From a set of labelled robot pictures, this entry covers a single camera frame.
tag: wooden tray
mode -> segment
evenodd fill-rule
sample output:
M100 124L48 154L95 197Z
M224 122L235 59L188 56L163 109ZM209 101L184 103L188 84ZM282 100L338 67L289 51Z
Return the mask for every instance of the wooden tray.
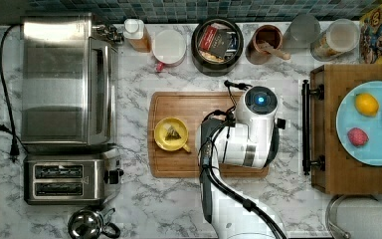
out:
M241 94L234 94L236 101ZM225 111L233 104L228 93L172 93L156 92L151 99L148 113L148 158L151 173L155 177L198 177L198 151L195 149L195 132L203 118L214 110ZM175 117L183 120L188 127L188 145L192 152L184 149L165 151L154 141L154 128L164 118ZM222 176L265 177L269 169L248 168L220 164Z
M324 84L324 100L311 97L311 160L325 158L325 171L311 168L312 186L328 194L382 194L382 167L353 158L336 130L344 97L361 84L382 81L382 65L324 65L310 79L311 89Z

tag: toaster slot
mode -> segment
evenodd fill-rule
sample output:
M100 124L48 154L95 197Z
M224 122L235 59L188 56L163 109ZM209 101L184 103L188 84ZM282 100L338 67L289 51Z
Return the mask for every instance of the toaster slot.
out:
M82 178L83 167L81 165L37 165L36 178Z
M83 195L80 182L36 183L36 196Z

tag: pink fruit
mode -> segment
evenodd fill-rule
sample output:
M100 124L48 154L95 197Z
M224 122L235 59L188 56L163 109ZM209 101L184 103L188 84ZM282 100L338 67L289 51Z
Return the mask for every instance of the pink fruit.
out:
M354 127L348 132L349 141L354 146L362 146L368 141L368 135L361 128Z

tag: yellow cup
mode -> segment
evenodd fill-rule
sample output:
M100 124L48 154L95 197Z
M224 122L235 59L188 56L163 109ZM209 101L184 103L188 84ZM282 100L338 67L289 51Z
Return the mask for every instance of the yellow cup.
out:
M180 138L171 139L167 136L171 126L178 132ZM162 119L157 123L154 129L154 139L157 145L166 151L175 151L179 148L184 148L187 152L191 152L191 148L186 143L188 140L188 129L181 119Z

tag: white robot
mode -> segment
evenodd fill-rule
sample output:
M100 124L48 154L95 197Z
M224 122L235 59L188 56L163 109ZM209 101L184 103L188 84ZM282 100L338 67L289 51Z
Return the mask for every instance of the white robot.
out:
M220 239L287 238L284 225L272 208L227 185L220 177L219 161L263 168L276 156L279 127L275 121L278 98L268 88L225 82L245 90L240 100L226 112L214 111L197 129L201 200L205 219ZM224 115L225 119L213 116Z

